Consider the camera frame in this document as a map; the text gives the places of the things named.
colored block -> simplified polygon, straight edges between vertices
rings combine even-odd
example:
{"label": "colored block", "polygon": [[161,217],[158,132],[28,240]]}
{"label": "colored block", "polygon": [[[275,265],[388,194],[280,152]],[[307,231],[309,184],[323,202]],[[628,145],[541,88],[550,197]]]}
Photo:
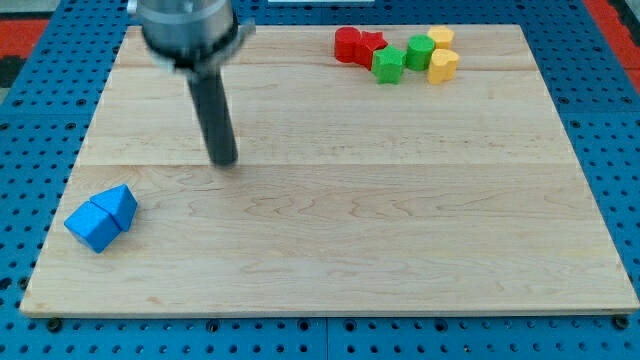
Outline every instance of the colored block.
{"label": "colored block", "polygon": [[431,55],[431,62],[427,71],[429,83],[437,85],[453,79],[459,59],[460,56],[454,51],[436,49]]}
{"label": "colored block", "polygon": [[65,220],[64,226],[96,253],[101,253],[120,234],[113,217],[91,202],[85,202],[76,209]]}
{"label": "colored block", "polygon": [[407,67],[413,71],[423,71],[429,66],[436,42],[427,35],[418,34],[409,39],[407,46]]}
{"label": "colored block", "polygon": [[427,35],[436,42],[436,49],[451,49],[455,32],[446,26],[432,26]]}
{"label": "colored block", "polygon": [[392,45],[373,53],[371,72],[378,78],[378,84],[400,82],[406,53]]}
{"label": "colored block", "polygon": [[122,184],[91,197],[90,201],[111,214],[122,231],[129,231],[138,202],[127,185]]}
{"label": "colored block", "polygon": [[344,63],[353,62],[356,45],[360,42],[361,37],[360,30],[352,26],[345,26],[336,30],[333,51],[336,60]]}
{"label": "colored block", "polygon": [[370,33],[367,31],[363,31],[360,42],[356,45],[354,59],[355,63],[366,67],[368,70],[371,70],[373,52],[376,50],[384,49],[386,46],[387,41],[382,37],[382,32]]}

wooden board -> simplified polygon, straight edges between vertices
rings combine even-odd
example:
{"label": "wooden board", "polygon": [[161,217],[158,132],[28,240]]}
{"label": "wooden board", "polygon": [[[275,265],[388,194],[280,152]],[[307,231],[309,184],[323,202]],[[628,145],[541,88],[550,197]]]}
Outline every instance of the wooden board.
{"label": "wooden board", "polygon": [[[399,47],[427,26],[380,29]],[[457,77],[400,85],[334,27],[259,27],[224,69],[239,146],[209,165],[180,76],[131,28],[22,302],[28,316],[624,313],[639,304],[518,26],[456,26]],[[101,255],[63,220],[128,183]]]}

blue block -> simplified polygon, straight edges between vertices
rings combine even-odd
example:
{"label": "blue block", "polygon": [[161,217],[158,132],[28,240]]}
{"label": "blue block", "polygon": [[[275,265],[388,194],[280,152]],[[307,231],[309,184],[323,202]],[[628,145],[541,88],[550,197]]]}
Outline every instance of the blue block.
{"label": "blue block", "polygon": [[81,243],[101,253],[117,236],[120,228],[111,215],[86,202],[65,220],[64,226]]}
{"label": "blue block", "polygon": [[91,197],[90,201],[113,216],[122,231],[129,231],[138,202],[127,185],[122,184]]}

blue pegboard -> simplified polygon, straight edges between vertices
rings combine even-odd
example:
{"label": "blue pegboard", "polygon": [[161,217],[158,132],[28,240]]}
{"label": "blue pegboard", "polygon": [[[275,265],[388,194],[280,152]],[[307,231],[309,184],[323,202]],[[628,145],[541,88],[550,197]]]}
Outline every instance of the blue pegboard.
{"label": "blue pegboard", "polygon": [[[75,320],[17,310],[112,62],[123,0],[63,0],[0,106],[0,358],[639,358],[640,318]],[[640,98],[579,0],[234,1],[259,24],[520,24],[640,291]]]}

yellow block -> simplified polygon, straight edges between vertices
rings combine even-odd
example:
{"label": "yellow block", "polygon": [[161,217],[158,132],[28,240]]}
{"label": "yellow block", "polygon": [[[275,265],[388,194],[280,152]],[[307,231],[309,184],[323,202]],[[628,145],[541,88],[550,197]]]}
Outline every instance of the yellow block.
{"label": "yellow block", "polygon": [[455,51],[447,49],[436,49],[431,55],[429,70],[427,71],[427,81],[437,85],[443,81],[451,80],[456,74],[460,55]]}
{"label": "yellow block", "polygon": [[436,49],[451,49],[451,42],[456,33],[446,26],[432,26],[427,36],[436,42]]}

